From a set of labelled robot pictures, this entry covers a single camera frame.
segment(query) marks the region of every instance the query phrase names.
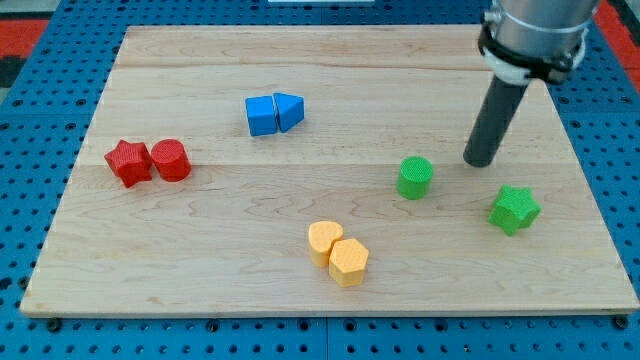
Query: wood grain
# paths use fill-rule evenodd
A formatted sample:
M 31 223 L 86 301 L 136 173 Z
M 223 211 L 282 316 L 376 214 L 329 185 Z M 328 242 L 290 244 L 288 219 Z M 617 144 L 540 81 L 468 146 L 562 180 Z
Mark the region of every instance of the wood grain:
M 22 302 L 34 317 L 493 316 L 627 313 L 640 304 L 543 84 L 496 162 L 462 149 L 491 73 L 475 26 L 131 27 Z M 243 100 L 305 97 L 306 119 L 251 138 Z M 103 155 L 180 139 L 179 183 L 124 189 Z M 400 162 L 435 167 L 395 192 Z M 542 214 L 487 223 L 502 184 Z M 308 257 L 334 220 L 370 251 L 343 289 Z

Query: blue block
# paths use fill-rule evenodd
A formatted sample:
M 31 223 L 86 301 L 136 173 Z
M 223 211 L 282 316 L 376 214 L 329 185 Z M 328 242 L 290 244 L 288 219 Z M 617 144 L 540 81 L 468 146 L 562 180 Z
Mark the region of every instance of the blue block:
M 271 96 L 260 96 L 245 100 L 249 131 L 251 136 L 275 134 L 278 132 L 276 109 Z
M 287 132 L 304 119 L 304 99 L 302 97 L 275 93 L 273 98 L 278 109 L 280 131 Z

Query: yellow block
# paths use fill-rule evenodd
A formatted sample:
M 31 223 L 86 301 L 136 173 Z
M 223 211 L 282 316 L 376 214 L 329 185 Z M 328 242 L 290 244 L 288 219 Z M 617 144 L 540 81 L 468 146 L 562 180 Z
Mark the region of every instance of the yellow block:
M 314 265 L 319 267 L 329 265 L 329 254 L 333 244 L 342 240 L 343 234 L 342 225 L 333 221 L 318 221 L 309 226 L 309 246 L 311 261 Z
M 358 240 L 336 243 L 329 259 L 329 275 L 342 287 L 362 284 L 369 250 Z

